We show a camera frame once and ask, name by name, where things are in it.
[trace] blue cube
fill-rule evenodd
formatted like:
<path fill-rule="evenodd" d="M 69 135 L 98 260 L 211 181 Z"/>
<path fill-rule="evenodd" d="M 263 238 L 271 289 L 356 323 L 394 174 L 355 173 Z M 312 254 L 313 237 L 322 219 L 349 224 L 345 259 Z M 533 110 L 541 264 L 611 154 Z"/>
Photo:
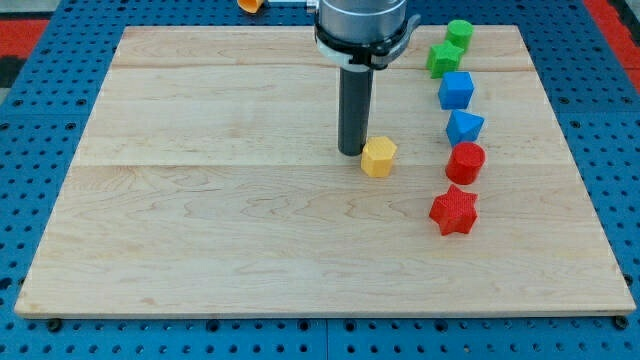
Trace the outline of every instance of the blue cube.
<path fill-rule="evenodd" d="M 453 110 L 447 125 L 449 143 L 451 146 L 456 146 L 463 141 L 476 141 L 482 124 L 484 124 L 484 118 L 481 116 Z"/>
<path fill-rule="evenodd" d="M 473 95 L 471 74 L 463 71 L 448 72 L 442 77 L 438 97 L 443 110 L 466 109 Z"/>

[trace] wooden board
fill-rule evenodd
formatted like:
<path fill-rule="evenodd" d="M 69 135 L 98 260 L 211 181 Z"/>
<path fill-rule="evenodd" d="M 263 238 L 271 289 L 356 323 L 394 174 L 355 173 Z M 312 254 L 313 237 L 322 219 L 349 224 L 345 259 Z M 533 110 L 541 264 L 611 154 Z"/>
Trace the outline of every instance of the wooden board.
<path fill-rule="evenodd" d="M 33 318 L 493 317 L 635 308 L 515 27 L 462 68 L 487 122 L 471 235 L 427 219 L 451 147 L 444 27 L 376 73 L 386 179 L 336 147 L 310 28 L 128 28 L 16 305 Z"/>

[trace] toy block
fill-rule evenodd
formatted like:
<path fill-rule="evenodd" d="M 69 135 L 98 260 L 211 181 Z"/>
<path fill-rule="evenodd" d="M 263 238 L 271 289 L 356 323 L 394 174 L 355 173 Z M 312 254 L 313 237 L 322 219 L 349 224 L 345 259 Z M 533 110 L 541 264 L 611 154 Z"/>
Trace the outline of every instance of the toy block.
<path fill-rule="evenodd" d="M 469 185 L 476 181 L 485 159 L 484 150 L 479 145 L 461 142 L 451 151 L 445 173 L 454 183 Z"/>
<path fill-rule="evenodd" d="M 469 43 L 471 42 L 471 35 L 473 35 L 473 25 L 465 20 L 453 20 L 447 25 L 446 40 L 463 50 L 463 53 L 467 52 Z"/>
<path fill-rule="evenodd" d="M 442 76 L 438 98 L 442 110 L 466 109 L 473 95 L 471 74 L 466 71 L 454 71 Z"/>
<path fill-rule="evenodd" d="M 463 141 L 476 141 L 484 124 L 482 116 L 469 114 L 460 110 L 453 110 L 447 124 L 447 137 L 451 146 Z"/>
<path fill-rule="evenodd" d="M 396 144 L 386 136 L 369 138 L 362 149 L 360 167 L 371 177 L 389 176 L 397 149 Z"/>
<path fill-rule="evenodd" d="M 431 70 L 431 78 L 439 79 L 446 72 L 458 70 L 463 53 L 464 50 L 447 40 L 442 44 L 431 46 L 426 65 L 427 69 Z"/>
<path fill-rule="evenodd" d="M 474 207 L 477 194 L 467 193 L 451 185 L 446 194 L 433 200 L 429 217 L 438 223 L 441 235 L 453 232 L 468 234 L 478 218 Z"/>

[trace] blue pegboard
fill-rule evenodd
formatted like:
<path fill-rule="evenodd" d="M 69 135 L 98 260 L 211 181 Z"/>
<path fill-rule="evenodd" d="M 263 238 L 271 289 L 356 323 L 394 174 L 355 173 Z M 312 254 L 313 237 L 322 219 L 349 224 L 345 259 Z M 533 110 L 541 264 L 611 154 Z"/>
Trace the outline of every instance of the blue pegboard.
<path fill-rule="evenodd" d="M 640 99 L 579 1 L 410 2 L 428 24 L 516 24 L 640 300 Z M 13 313 L 127 25 L 311 25 L 297 4 L 63 0 L 0 108 L 0 358 L 640 358 L 640 318 L 29 321 Z"/>

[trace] yellow hexagonal prism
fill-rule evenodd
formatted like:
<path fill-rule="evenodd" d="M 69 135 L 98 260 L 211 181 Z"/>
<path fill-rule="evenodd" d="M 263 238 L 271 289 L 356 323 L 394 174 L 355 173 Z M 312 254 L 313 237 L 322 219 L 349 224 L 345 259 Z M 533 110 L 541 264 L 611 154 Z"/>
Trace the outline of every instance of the yellow hexagonal prism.
<path fill-rule="evenodd" d="M 396 144 L 386 136 L 369 138 L 362 149 L 360 167 L 371 177 L 389 176 L 396 150 Z"/>

